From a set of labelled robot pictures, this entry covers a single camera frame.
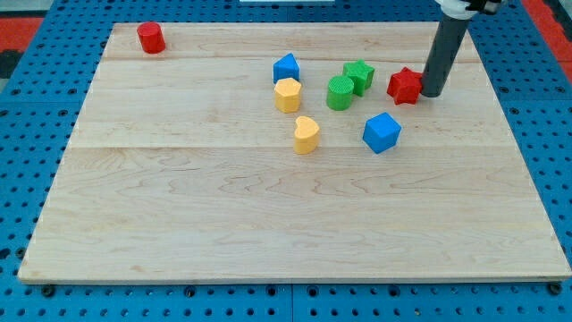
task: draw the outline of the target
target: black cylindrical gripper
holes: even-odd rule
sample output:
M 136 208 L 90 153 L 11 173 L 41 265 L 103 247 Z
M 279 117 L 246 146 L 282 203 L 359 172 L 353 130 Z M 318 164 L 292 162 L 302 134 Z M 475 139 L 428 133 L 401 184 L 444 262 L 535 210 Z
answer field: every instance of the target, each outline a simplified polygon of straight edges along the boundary
M 441 95 L 469 22 L 470 20 L 458 20 L 447 14 L 443 15 L 421 78 L 423 96 Z

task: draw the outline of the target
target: red surface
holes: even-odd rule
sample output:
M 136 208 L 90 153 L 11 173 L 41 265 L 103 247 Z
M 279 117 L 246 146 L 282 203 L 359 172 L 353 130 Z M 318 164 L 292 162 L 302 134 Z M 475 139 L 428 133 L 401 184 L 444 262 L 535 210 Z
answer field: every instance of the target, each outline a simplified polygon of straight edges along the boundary
M 156 22 L 145 22 L 137 28 L 141 47 L 146 53 L 157 54 L 164 51 L 164 39 L 161 26 Z
M 421 72 L 413 72 L 409 68 L 403 67 L 401 72 L 391 76 L 387 94 L 393 97 L 395 105 L 417 103 L 422 88 L 421 75 Z
M 544 41 L 551 48 L 568 80 L 572 82 L 572 42 L 566 38 L 562 25 L 554 19 L 552 9 L 542 0 L 522 0 L 522 3 L 536 28 L 543 34 Z
M 43 20 L 44 18 L 0 18 L 0 52 L 5 49 L 25 51 Z

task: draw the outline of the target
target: yellow heart-shaped block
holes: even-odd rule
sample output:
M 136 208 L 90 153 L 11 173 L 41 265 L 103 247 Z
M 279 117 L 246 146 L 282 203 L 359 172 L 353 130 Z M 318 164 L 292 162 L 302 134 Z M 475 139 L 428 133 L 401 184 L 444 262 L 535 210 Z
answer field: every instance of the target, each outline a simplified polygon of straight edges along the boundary
M 315 150 L 320 143 L 320 126 L 307 116 L 296 119 L 294 131 L 294 152 L 308 154 Z

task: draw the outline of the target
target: green cylinder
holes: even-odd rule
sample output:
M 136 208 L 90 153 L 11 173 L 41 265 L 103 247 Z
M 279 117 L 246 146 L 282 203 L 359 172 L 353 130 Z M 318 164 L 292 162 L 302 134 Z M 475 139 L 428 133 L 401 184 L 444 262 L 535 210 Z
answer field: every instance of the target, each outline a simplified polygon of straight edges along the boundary
M 326 104 L 334 111 L 343 111 L 351 105 L 354 81 L 348 76 L 334 76 L 328 83 Z

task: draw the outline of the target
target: red cylinder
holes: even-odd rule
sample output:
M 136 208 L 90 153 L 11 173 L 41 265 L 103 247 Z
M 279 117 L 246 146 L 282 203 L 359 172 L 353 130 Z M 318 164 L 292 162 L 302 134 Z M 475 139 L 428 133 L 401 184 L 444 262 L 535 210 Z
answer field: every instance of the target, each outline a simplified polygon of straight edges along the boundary
M 137 28 L 137 34 L 141 47 L 146 53 L 157 54 L 164 51 L 163 32 L 158 23 L 154 21 L 142 23 Z

